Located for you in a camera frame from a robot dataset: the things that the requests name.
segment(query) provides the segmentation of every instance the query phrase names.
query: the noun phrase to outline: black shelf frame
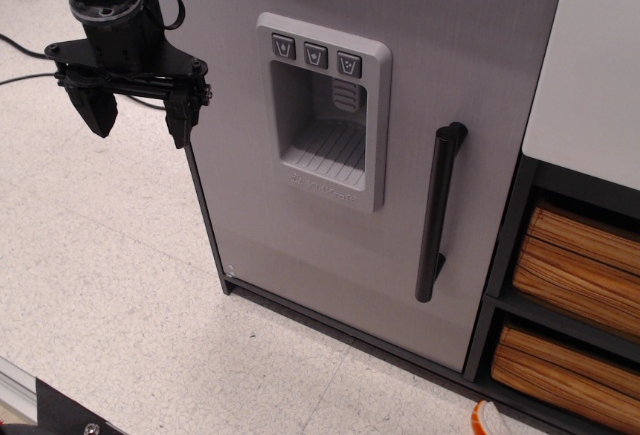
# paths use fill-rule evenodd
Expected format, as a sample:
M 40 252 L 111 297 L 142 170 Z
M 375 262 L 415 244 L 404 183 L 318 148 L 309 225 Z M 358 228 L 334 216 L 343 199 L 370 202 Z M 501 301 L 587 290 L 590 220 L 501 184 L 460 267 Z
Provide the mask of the black shelf frame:
M 614 358 L 623 359 L 631 365 L 640 363 L 639 343 L 540 305 L 513 288 L 512 278 L 520 243 L 535 201 L 541 193 L 560 195 L 640 221 L 640 192 L 522 156 L 498 234 L 496 252 L 467 357 L 464 377 L 484 386 L 496 398 L 507 397 L 510 406 L 570 433 L 617 433 L 491 379 L 490 367 L 504 325 L 503 320 L 512 316 L 570 337 L 599 351 L 608 352 Z

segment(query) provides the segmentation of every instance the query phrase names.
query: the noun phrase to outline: dispenser drip tray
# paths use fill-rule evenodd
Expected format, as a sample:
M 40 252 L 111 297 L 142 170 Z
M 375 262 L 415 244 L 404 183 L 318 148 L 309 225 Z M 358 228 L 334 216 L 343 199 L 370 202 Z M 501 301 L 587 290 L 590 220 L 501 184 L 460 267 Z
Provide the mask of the dispenser drip tray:
M 366 129 L 343 120 L 316 120 L 294 140 L 283 162 L 356 190 L 364 189 Z

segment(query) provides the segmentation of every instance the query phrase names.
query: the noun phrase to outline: tile floor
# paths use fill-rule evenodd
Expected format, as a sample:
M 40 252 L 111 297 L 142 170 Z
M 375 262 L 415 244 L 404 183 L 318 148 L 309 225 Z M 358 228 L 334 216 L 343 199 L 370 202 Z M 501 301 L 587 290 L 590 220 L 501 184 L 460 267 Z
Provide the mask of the tile floor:
M 33 50 L 83 37 L 67 0 L 0 20 Z M 0 44 L 0 79 L 53 68 Z M 53 79 L 0 86 L 0 357 L 132 435 L 469 433 L 473 401 L 224 296 L 164 115 L 118 103 L 102 140 Z

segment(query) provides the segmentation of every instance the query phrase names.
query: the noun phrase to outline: shelf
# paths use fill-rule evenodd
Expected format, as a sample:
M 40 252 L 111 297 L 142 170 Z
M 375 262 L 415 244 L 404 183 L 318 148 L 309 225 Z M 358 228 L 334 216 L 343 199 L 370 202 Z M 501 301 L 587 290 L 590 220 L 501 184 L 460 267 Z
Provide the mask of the shelf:
M 535 165 L 533 185 L 640 220 L 640 192 L 629 187 L 543 162 Z
M 640 345 L 637 343 L 538 305 L 511 287 L 505 287 L 502 295 L 497 299 L 485 295 L 484 301 L 505 312 L 526 318 L 632 362 L 640 363 Z

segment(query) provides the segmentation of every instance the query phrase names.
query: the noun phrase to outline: wooden crate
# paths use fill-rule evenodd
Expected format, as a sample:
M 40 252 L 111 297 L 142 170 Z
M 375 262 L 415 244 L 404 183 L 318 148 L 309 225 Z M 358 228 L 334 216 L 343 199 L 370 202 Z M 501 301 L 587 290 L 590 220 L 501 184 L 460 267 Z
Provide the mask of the wooden crate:
M 640 373 L 530 331 L 505 326 L 491 376 L 625 434 L 640 434 Z
M 640 236 L 536 207 L 513 285 L 545 305 L 640 338 Z

